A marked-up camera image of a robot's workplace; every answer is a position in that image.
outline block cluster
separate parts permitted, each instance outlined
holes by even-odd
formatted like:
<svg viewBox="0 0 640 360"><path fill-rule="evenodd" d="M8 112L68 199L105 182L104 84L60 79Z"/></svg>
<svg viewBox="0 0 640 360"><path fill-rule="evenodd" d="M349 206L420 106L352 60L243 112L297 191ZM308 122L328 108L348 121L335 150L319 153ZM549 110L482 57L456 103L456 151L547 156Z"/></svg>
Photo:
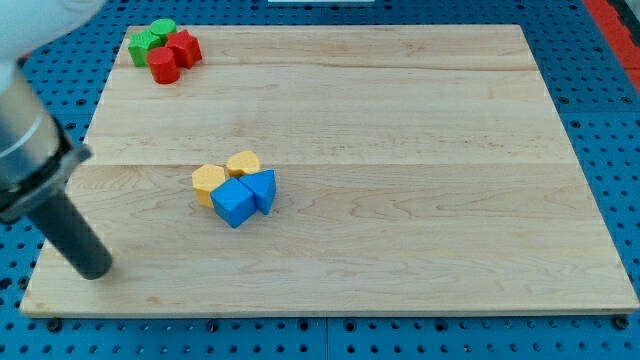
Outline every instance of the block cluster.
<svg viewBox="0 0 640 360"><path fill-rule="evenodd" d="M171 84L180 78L180 69L191 69L202 60L198 39L189 31L178 32L171 19L158 19L148 29L131 35L129 54L137 67L149 66L159 84Z"/></svg>
<svg viewBox="0 0 640 360"><path fill-rule="evenodd" d="M268 215L276 196L276 173L262 169L253 151L229 158L226 166L205 164L191 174L201 206L213 208L232 228L256 211Z"/></svg>

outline yellow hexagonal block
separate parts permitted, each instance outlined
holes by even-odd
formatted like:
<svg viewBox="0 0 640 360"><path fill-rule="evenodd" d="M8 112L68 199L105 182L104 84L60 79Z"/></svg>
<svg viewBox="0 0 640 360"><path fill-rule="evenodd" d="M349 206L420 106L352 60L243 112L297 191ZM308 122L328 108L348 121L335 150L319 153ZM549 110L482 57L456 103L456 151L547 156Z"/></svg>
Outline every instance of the yellow hexagonal block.
<svg viewBox="0 0 640 360"><path fill-rule="evenodd" d="M260 159L251 150L243 151L229 158L227 170L233 177L257 173L260 171Z"/></svg>
<svg viewBox="0 0 640 360"><path fill-rule="evenodd" d="M200 205L213 209L211 192L227 181L227 172L222 166L205 164L191 174L191 183Z"/></svg>

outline wood grain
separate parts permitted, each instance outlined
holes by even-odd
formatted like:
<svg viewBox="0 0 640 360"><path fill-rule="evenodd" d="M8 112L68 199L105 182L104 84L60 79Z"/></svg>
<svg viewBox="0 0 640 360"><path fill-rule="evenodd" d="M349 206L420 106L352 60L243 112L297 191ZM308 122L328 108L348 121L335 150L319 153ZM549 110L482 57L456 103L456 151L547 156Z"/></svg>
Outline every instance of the wood grain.
<svg viewBox="0 0 640 360"><path fill-rule="evenodd" d="M204 64L171 86L120 52L69 185L114 268L84 281L47 244L27 315L639 307L519 27L189 30ZM190 174L246 149L279 195L234 230Z"/></svg>

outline blue cube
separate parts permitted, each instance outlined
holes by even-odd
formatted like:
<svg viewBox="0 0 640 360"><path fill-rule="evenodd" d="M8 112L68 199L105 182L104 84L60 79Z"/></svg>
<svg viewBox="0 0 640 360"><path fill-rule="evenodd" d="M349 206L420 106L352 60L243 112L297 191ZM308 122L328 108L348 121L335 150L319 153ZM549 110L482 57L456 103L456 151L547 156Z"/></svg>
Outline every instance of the blue cube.
<svg viewBox="0 0 640 360"><path fill-rule="evenodd" d="M213 208L232 228L240 226L256 212L253 193L238 179L230 178L211 192Z"/></svg>
<svg viewBox="0 0 640 360"><path fill-rule="evenodd" d="M276 172L272 169L245 175L240 182L253 192L256 208L268 215L276 197Z"/></svg>

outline green block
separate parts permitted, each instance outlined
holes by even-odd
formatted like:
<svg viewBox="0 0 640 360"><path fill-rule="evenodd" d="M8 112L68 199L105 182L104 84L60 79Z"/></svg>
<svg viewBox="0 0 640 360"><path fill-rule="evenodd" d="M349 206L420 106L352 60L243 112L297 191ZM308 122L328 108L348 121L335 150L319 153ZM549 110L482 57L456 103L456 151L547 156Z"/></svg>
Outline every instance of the green block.
<svg viewBox="0 0 640 360"><path fill-rule="evenodd" d="M135 66L147 66L147 53L160 46L162 46L160 37L145 30L131 35L128 48Z"/></svg>
<svg viewBox="0 0 640 360"><path fill-rule="evenodd" d="M152 34L160 37L164 46L167 43L167 35L177 32L178 27L176 22L171 19L158 19L151 23L149 30L151 30Z"/></svg>

